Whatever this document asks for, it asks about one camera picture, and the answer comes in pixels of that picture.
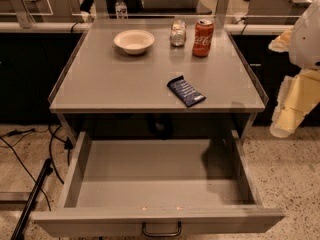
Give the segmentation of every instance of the black pole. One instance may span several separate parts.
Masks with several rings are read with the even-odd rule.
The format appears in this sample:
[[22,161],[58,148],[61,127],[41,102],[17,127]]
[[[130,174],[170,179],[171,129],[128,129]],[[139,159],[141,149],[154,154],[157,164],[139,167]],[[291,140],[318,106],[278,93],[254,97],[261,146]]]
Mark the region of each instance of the black pole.
[[24,227],[26,226],[26,223],[28,221],[32,207],[37,199],[37,196],[38,196],[39,191],[41,189],[41,185],[43,184],[45,177],[52,172],[52,168],[50,167],[50,164],[51,164],[51,159],[48,158],[43,164],[41,172],[40,172],[38,179],[32,189],[32,192],[30,193],[29,199],[23,209],[23,212],[20,216],[20,219],[19,219],[19,222],[16,226],[16,229],[13,232],[11,240],[23,239],[23,235],[22,235],[23,230],[24,230]]

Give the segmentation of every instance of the speckled floor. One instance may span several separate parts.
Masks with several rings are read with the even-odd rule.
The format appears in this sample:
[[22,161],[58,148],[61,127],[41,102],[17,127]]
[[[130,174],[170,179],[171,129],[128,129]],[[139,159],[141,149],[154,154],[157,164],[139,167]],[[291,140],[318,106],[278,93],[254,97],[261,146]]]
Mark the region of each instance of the speckled floor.
[[[15,150],[30,172],[37,177],[42,164],[49,157],[48,145],[51,135],[47,126],[0,125],[0,136],[18,129],[35,128],[36,132],[24,137]],[[58,135],[65,139],[63,130]],[[22,136],[5,137],[11,144]],[[13,152],[0,144],[0,191],[31,191],[32,180],[25,173]],[[67,171],[67,151],[59,140],[53,141],[53,156],[56,166],[64,178]],[[194,235],[177,239],[320,239],[320,128],[299,128],[288,139],[276,139],[267,127],[253,127],[244,144],[249,168],[261,196],[263,206],[282,208],[286,217],[265,234]],[[43,189],[47,193],[52,209],[59,198],[61,183],[55,174],[47,177]],[[0,204],[0,239],[10,239],[23,205]],[[40,194],[35,210],[48,210]],[[25,239],[54,239],[38,225],[30,221]],[[143,237],[112,237],[112,240],[138,240]]]

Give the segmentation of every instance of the blue wrapper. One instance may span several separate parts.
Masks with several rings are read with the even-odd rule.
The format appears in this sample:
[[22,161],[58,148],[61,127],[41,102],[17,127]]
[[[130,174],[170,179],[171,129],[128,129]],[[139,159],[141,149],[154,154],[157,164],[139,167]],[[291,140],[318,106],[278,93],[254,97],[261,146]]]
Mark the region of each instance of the blue wrapper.
[[172,79],[167,87],[187,106],[191,107],[206,99],[201,93],[195,90],[183,76]]

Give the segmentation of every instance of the water bottle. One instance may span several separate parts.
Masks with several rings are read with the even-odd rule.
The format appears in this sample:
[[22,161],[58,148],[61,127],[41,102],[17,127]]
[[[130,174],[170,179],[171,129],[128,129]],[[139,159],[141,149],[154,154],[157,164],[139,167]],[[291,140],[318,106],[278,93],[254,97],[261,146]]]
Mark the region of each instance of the water bottle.
[[117,0],[115,4],[117,19],[128,19],[127,5],[124,0]]

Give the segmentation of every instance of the cabinet top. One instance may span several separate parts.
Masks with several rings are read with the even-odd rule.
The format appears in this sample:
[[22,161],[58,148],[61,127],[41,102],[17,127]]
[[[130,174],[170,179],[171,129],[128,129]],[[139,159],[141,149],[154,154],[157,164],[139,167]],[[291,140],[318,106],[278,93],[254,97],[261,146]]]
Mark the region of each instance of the cabinet top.
[[[247,70],[223,28],[214,30],[207,57],[192,55],[195,23],[186,18],[187,41],[170,44],[174,19],[96,20],[78,44],[74,61],[54,97],[54,113],[117,112],[260,112],[262,102]],[[155,42],[139,56],[116,47],[114,37],[125,30],[152,33]],[[191,107],[168,89],[183,75],[206,100]]]

